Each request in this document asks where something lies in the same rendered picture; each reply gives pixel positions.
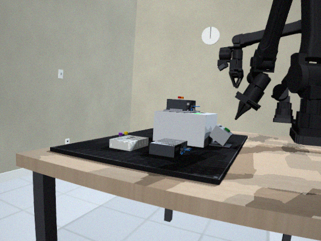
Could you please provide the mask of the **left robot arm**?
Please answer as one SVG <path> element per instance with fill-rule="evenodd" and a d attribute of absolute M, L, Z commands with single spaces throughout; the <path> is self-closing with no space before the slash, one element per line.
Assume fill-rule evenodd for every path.
<path fill-rule="evenodd" d="M 292 1 L 273 0 L 264 35 L 250 59 L 248 87 L 252 83 L 256 89 L 265 90 L 271 81 L 268 74 L 262 73 L 274 73 L 279 40 Z M 293 130 L 301 136 L 321 137 L 321 0 L 301 0 L 301 46 L 299 53 L 291 55 L 287 87 L 301 98 Z"/>

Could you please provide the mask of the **white tube rack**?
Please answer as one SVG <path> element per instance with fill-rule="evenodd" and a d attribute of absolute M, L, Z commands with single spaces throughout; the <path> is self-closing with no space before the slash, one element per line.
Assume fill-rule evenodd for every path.
<path fill-rule="evenodd" d="M 127 139 L 122 136 L 122 140 L 118 138 L 109 139 L 109 148 L 121 149 L 125 151 L 133 151 L 148 146 L 149 138 L 128 135 Z"/>

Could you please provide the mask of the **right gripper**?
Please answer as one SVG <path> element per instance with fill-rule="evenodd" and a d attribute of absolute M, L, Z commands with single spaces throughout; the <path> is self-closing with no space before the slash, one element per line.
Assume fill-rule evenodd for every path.
<path fill-rule="evenodd" d="M 243 77 L 244 77 L 244 73 L 242 70 L 242 60 L 241 59 L 237 59 L 237 64 L 236 64 L 236 68 L 230 68 L 229 70 L 229 76 L 231 78 L 233 87 L 238 88 Z M 237 79 L 237 82 L 235 82 L 235 78 Z M 239 81 L 240 80 L 240 81 Z"/>

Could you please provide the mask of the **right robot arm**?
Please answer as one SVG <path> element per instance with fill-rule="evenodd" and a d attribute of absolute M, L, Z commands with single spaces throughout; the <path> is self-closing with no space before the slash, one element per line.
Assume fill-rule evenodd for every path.
<path fill-rule="evenodd" d="M 232 38 L 233 46 L 222 47 L 219 51 L 219 60 L 217 60 L 217 66 L 219 71 L 229 67 L 236 68 L 237 59 L 242 60 L 243 50 L 242 48 L 259 43 L 264 35 L 265 30 L 239 34 L 235 35 Z M 293 34 L 301 34 L 301 20 L 296 22 L 285 24 L 284 29 L 282 31 L 281 37 L 289 36 Z M 246 44 L 246 45 L 245 45 Z M 239 49 L 239 50 L 235 50 Z M 230 65 L 228 65 L 230 63 Z M 290 96 L 288 95 L 289 90 L 287 87 L 287 75 L 281 81 L 281 84 L 276 85 L 273 88 L 272 98 L 277 101 L 277 108 L 275 110 L 275 118 L 287 118 L 293 119 L 293 110 L 291 109 L 292 103 L 290 102 Z M 276 115 L 279 114 L 279 115 Z"/>

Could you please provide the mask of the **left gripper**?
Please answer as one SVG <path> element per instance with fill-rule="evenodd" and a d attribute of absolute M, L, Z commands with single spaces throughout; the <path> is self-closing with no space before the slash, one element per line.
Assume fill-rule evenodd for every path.
<path fill-rule="evenodd" d="M 248 87 L 248 89 L 246 90 L 246 92 L 244 94 L 242 94 L 240 92 L 236 93 L 235 97 L 237 99 L 239 99 L 240 101 L 239 101 L 238 110 L 237 110 L 235 120 L 237 120 L 243 113 L 250 110 L 251 106 L 256 111 L 260 108 L 259 107 L 260 105 L 257 104 L 256 102 L 258 101 L 259 97 L 264 92 L 264 90 L 262 90 L 260 88 L 256 89 L 255 87 L 256 86 L 254 84 L 250 84 L 250 86 Z M 243 106 L 243 108 L 242 108 L 242 106 Z"/>

